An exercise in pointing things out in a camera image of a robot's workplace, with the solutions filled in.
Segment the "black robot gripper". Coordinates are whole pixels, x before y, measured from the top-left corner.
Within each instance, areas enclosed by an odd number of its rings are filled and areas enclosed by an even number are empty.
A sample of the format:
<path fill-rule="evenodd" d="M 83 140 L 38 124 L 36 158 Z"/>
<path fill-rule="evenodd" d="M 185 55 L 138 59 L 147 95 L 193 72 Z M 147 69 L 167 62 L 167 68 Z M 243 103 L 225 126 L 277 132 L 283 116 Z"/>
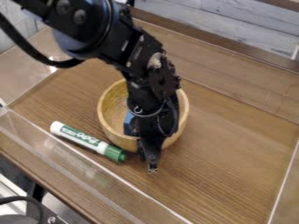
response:
<path fill-rule="evenodd" d="M 158 173 L 165 142 L 179 129 L 181 103 L 178 94 L 173 95 L 163 104 L 159 112 L 150 116 L 135 116 L 134 127 L 137 136 L 138 155 L 147 163 L 149 173 Z"/>

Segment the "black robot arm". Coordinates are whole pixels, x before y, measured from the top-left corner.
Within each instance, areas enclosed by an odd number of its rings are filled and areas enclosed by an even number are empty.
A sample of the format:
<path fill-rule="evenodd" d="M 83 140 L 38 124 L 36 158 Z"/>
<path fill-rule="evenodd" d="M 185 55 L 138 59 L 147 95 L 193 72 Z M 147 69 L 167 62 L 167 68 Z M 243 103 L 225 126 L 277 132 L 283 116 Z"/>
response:
<path fill-rule="evenodd" d="M 0 13 L 0 30 L 44 65 L 71 68 L 90 59 L 103 60 L 126 79 L 127 108 L 138 135 L 138 153 L 149 171 L 158 171 L 163 144 L 179 129 L 178 91 L 182 77 L 167 59 L 161 41 L 137 26 L 131 10 L 115 0 L 11 0 L 52 28 L 70 59 L 50 59 L 28 42 Z"/>

